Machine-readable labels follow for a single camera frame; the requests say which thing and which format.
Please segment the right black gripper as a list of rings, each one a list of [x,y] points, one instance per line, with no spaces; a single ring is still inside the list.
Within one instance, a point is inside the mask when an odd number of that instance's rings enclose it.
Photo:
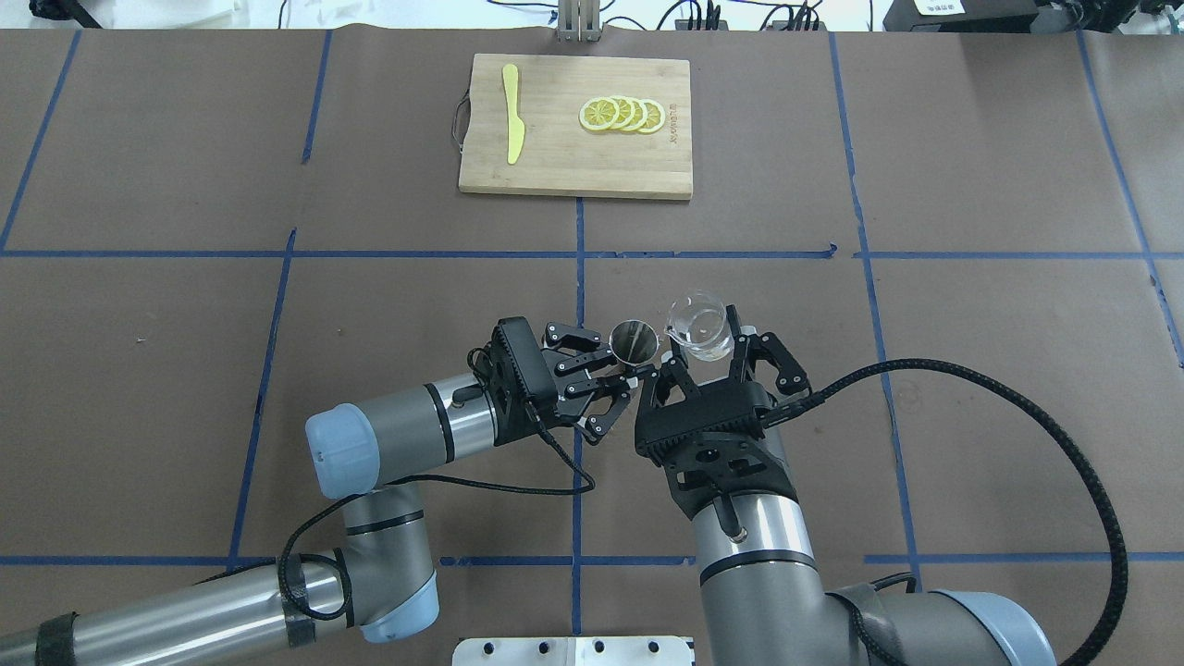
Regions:
[[[734,345],[727,378],[757,380],[758,363],[776,370],[773,388],[786,398],[812,395],[807,371],[786,350],[776,333],[758,333],[740,321],[736,306],[726,307],[726,321]],[[701,388],[689,372],[686,357],[670,357],[641,371],[641,414],[656,412],[673,392],[684,401],[701,396]],[[781,438],[768,433],[765,438],[736,433],[699,433],[668,452],[662,463],[673,502],[694,519],[718,497],[773,494],[798,500]]]

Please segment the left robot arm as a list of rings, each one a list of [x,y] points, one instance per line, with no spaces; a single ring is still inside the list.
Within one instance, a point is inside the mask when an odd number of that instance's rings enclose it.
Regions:
[[[609,337],[551,322],[538,339],[502,319],[465,374],[314,414],[305,434],[345,544],[279,556],[122,610],[67,611],[4,638],[5,665],[215,665],[304,648],[359,629],[374,643],[426,630],[439,615],[419,482],[480,452],[555,427],[609,434],[657,356],[657,334],[628,320]]]

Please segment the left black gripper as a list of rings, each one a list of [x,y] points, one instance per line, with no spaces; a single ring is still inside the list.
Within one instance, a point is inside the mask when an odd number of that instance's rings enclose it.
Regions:
[[[625,414],[641,376],[622,382],[613,353],[596,329],[562,322],[543,327],[543,347],[490,350],[490,398],[496,447],[538,435],[538,425],[570,427],[597,446]]]

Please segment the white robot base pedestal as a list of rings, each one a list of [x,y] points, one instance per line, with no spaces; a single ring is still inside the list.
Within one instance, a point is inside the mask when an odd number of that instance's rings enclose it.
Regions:
[[[694,640],[677,635],[464,639],[452,665],[697,665]]]

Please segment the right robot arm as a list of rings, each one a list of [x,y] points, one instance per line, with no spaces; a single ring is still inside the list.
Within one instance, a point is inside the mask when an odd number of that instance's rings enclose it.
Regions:
[[[1053,665],[1045,632],[1010,598],[918,590],[913,574],[825,590],[781,438],[761,418],[776,392],[807,395],[776,337],[723,310],[728,374],[699,384],[686,350],[642,383],[635,450],[665,474],[691,523],[699,595],[718,665]]]

